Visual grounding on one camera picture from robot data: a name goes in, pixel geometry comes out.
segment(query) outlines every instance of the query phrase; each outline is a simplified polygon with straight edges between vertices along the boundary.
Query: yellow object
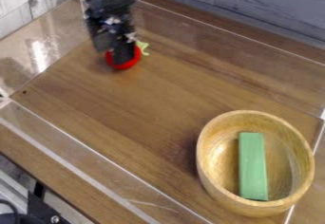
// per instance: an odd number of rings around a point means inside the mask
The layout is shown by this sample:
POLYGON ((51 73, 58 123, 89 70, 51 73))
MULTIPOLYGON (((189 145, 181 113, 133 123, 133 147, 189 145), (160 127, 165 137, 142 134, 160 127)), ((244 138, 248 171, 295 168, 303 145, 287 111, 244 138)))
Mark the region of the yellow object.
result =
POLYGON ((140 47, 142 55, 149 56, 150 53, 145 51, 149 48, 149 43, 145 43, 141 40, 138 40, 138 47, 140 47))

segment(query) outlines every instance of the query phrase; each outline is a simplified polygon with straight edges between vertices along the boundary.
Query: wooden table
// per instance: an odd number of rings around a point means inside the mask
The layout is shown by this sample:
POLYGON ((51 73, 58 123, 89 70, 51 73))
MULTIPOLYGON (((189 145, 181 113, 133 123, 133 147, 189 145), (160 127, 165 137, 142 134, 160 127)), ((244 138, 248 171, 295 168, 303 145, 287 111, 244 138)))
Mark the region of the wooden table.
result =
POLYGON ((314 146, 324 52, 287 39, 275 47, 275 35, 264 41, 261 31, 225 25, 236 34, 200 15, 213 19, 165 0, 138 2, 138 32, 152 44, 138 66, 113 71, 86 40, 17 90, 19 104, 3 107, 3 154, 100 223, 288 219, 248 218, 219 206, 197 176, 196 142, 213 117, 253 109, 288 120, 314 146))

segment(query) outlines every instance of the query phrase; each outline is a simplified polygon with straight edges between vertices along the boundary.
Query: wooden tabletop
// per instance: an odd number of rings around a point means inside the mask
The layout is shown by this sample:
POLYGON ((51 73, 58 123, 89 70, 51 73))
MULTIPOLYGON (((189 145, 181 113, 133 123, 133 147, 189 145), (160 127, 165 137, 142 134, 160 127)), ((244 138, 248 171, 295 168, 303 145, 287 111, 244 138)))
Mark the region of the wooden tabletop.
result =
MULTIPOLYGON (((197 176, 196 143, 212 118, 232 110, 255 109, 288 120, 314 146, 323 127, 323 120, 316 116, 325 102, 324 65, 315 58, 297 56, 146 2, 138 2, 136 16, 141 40, 152 46, 150 56, 133 69, 113 71, 87 40, 15 92, 13 99, 87 149, 140 177, 146 186, 203 216, 203 223, 284 223, 288 214, 255 219, 219 206, 197 176)), ((35 134, 39 128, 31 127, 30 133, 35 134)), ((71 169, 54 170, 58 175, 53 181, 49 170, 58 163, 5 127, 3 136, 25 149, 7 148, 10 145, 2 139, 3 153, 93 220, 109 223, 110 213, 98 212, 109 201, 117 213, 110 223, 144 222, 144 215, 125 214, 117 199, 104 197, 101 189, 89 187, 83 178, 77 181, 82 175, 73 177, 71 169), (70 187, 59 186, 61 181, 70 187), (78 194, 71 188, 89 191, 78 194), (90 207, 89 199, 104 202, 90 207)), ((43 136, 39 142, 50 143, 51 149, 61 151, 62 141, 57 143, 57 140, 43 136)), ((79 155, 79 150, 62 154, 67 163, 81 164, 69 157, 69 154, 79 155)), ((86 159, 83 168, 89 174, 91 166, 86 159)), ((101 184, 110 184, 110 176, 101 176, 101 172, 93 174, 101 184)), ((164 218, 158 210, 150 209, 146 214, 164 218)))

